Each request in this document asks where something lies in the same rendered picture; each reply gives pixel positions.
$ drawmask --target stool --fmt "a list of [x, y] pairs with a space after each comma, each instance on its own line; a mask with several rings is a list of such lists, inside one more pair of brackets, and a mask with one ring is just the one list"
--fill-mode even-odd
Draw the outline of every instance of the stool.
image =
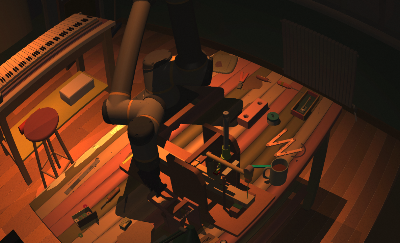
[[[42, 182], [44, 184], [44, 188], [47, 188], [47, 184], [45, 183], [44, 179], [44, 173], [47, 174], [50, 177], [53, 177], [54, 179], [58, 178], [58, 174], [56, 171], [56, 167], [54, 166], [53, 160], [51, 156], [53, 155], [54, 160], [56, 161], [57, 167], [60, 169], [60, 163], [57, 159], [56, 155], [59, 155], [61, 157], [64, 157], [65, 159], [69, 160], [71, 164], [74, 164], [74, 160], [72, 159], [71, 155], [69, 154], [69, 151], [66, 149], [66, 146], [63, 143], [63, 140], [60, 137], [60, 134], [57, 132], [57, 125], [59, 123], [59, 115], [57, 114], [56, 110], [53, 108], [42, 108], [38, 109], [36, 112], [34, 112], [25, 122], [24, 124], [24, 136], [31, 142], [33, 142], [33, 150], [35, 151], [35, 156], [36, 156], [36, 161], [38, 162], [38, 169], [39, 173], [41, 174]], [[58, 152], [55, 152], [53, 149], [53, 145], [50, 142], [50, 137], [55, 134], [57, 137], [57, 140], [59, 140], [59, 143], [61, 147], [63, 148], [65, 154], [67, 157], [59, 154]], [[38, 156], [38, 149], [36, 147], [37, 142], [43, 142], [45, 151], [47, 153], [47, 159], [44, 162], [44, 165], [41, 166], [41, 162], [39, 161], [39, 156]], [[51, 168], [53, 169], [54, 175], [51, 175], [47, 173], [46, 171], [43, 171], [43, 168], [47, 164], [47, 162], [50, 161]], [[69, 163], [66, 164], [64, 167], [63, 171], [66, 170], [68, 167]]]

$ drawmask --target keyboard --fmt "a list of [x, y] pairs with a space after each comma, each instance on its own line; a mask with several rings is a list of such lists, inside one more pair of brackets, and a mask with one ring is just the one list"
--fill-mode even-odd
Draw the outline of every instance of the keyboard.
[[0, 66], [0, 104], [3, 97], [47, 60], [102, 24], [96, 17], [73, 14]]

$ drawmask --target pliers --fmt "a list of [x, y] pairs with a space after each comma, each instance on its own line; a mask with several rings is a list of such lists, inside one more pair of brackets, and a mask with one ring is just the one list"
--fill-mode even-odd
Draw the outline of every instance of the pliers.
[[243, 82], [245, 82], [246, 78], [249, 76], [249, 73], [246, 73], [243, 75], [243, 72], [240, 72], [240, 79], [239, 79], [239, 84], [237, 85], [237, 89], [241, 89]]

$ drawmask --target open box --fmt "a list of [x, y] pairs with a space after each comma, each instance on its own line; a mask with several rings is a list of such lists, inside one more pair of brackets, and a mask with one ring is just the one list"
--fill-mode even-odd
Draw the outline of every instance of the open box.
[[96, 213], [96, 211], [93, 212], [89, 207], [85, 207], [83, 210], [74, 214], [74, 216], [72, 216], [72, 220], [82, 231], [99, 221], [98, 213]]
[[299, 118], [300, 120], [308, 119], [309, 115], [312, 112], [312, 108], [314, 107], [317, 100], [319, 100], [318, 94], [307, 90], [305, 94], [296, 102], [296, 104], [291, 108], [291, 115]]

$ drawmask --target small cup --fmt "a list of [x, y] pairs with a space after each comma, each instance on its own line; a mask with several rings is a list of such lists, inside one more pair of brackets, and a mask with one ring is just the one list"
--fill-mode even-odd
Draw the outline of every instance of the small cup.
[[[266, 176], [266, 171], [270, 169], [269, 177]], [[282, 158], [277, 158], [270, 164], [270, 167], [263, 169], [263, 178], [269, 179], [269, 183], [273, 186], [281, 186], [287, 180], [288, 161]]]

